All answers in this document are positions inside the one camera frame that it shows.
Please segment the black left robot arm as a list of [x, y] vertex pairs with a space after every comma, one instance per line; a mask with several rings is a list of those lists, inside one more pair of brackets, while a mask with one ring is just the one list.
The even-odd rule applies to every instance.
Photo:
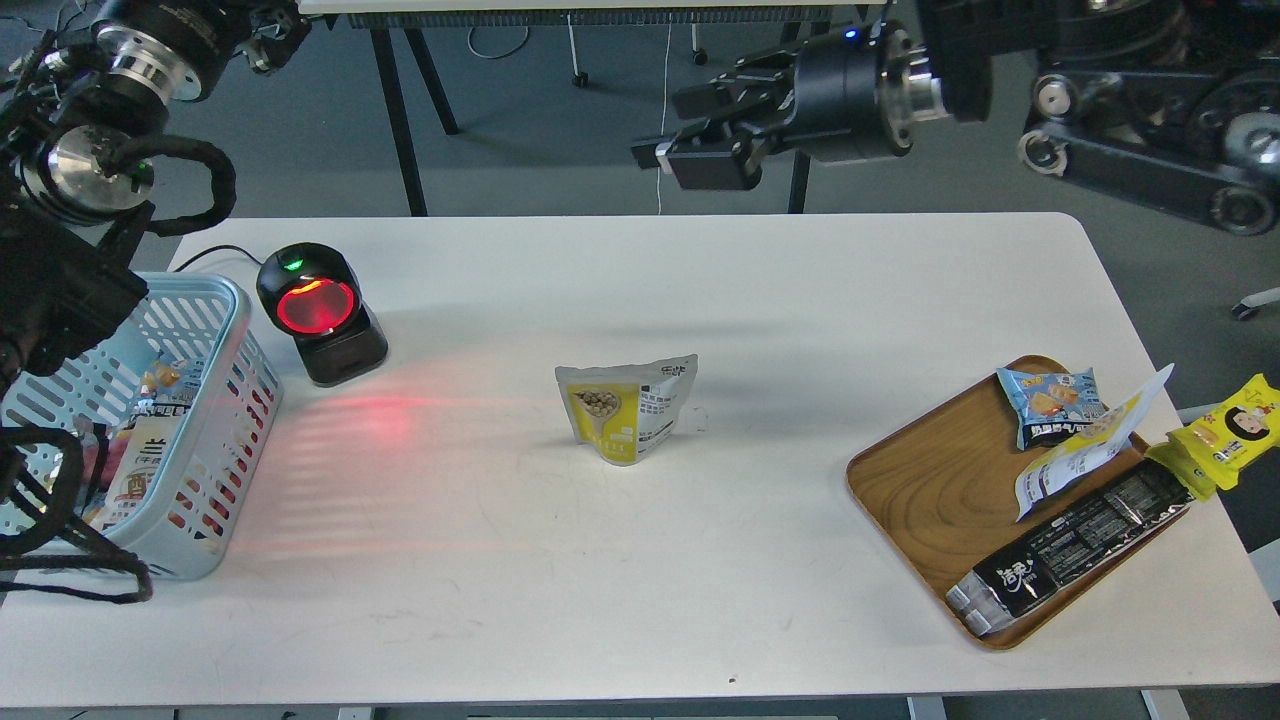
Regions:
[[[211, 143], [166, 135], [170, 102], [209, 96], [238, 54], [283, 67], [310, 23], [294, 1], [106, 1], [78, 44], [47, 32], [3, 82], [3, 569], [195, 579], [233, 532], [284, 389], [250, 331], [250, 300], [218, 275], [137, 274], [143, 234], [225, 220], [236, 170]], [[124, 425], [164, 359], [196, 375], [160, 389], [138, 509], [101, 530], [86, 445]]]

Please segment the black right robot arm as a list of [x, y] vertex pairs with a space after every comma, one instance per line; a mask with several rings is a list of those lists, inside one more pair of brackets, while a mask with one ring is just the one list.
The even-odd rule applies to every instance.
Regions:
[[678, 91], [686, 126], [632, 146], [686, 190], [753, 190], [769, 155], [900, 158], [924, 120], [982, 122], [992, 60], [1033, 53], [1033, 172], [1234, 234], [1277, 223], [1275, 1], [919, 1], [741, 56]]

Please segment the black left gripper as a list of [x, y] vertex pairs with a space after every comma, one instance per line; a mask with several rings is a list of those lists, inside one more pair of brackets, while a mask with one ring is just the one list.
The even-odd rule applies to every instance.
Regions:
[[307, 38], [312, 24], [297, 1], [248, 1], [250, 36], [239, 45], [250, 69], [270, 76], [283, 69]]

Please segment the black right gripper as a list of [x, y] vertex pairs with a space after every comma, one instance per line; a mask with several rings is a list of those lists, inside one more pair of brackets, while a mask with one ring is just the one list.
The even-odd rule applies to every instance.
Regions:
[[[769, 126], [780, 150], [827, 164], [901, 158], [913, 147], [902, 26], [850, 27], [739, 58], [704, 85], [676, 91], [681, 119]], [[749, 191], [762, 181], [762, 151], [746, 129], [690, 126], [631, 143], [641, 169], [684, 190]]]

